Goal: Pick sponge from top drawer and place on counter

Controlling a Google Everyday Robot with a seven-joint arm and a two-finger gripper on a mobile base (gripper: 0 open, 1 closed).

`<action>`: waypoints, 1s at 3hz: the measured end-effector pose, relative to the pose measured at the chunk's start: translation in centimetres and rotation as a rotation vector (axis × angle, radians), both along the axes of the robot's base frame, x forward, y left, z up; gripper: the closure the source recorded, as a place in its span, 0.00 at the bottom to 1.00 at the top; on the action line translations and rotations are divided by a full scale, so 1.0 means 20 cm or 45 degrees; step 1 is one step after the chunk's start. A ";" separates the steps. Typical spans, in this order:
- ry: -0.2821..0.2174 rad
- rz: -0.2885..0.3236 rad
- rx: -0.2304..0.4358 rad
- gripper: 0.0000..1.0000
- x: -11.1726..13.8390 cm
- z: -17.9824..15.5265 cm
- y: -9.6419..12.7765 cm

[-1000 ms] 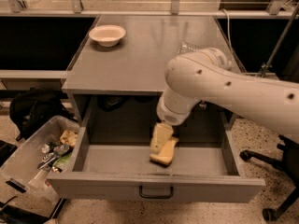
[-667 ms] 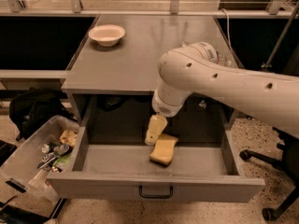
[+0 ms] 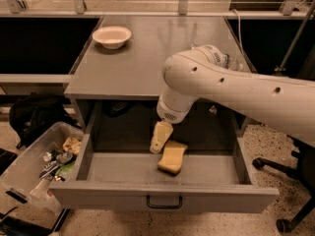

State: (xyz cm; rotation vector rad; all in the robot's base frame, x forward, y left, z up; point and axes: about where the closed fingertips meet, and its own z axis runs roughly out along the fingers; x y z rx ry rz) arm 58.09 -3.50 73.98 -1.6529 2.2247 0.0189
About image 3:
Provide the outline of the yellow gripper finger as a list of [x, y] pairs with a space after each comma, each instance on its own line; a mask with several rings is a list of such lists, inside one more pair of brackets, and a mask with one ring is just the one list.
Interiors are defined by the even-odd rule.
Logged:
[[157, 154], [160, 153], [162, 148], [164, 146], [164, 143], [161, 142], [152, 142], [150, 146], [150, 152]]

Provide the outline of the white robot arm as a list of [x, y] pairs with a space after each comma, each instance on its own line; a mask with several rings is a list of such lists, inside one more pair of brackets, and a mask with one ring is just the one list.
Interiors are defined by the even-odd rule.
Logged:
[[239, 71], [236, 61], [209, 44], [168, 57], [162, 77], [157, 115], [169, 124], [182, 122], [202, 98], [315, 147], [312, 81]]

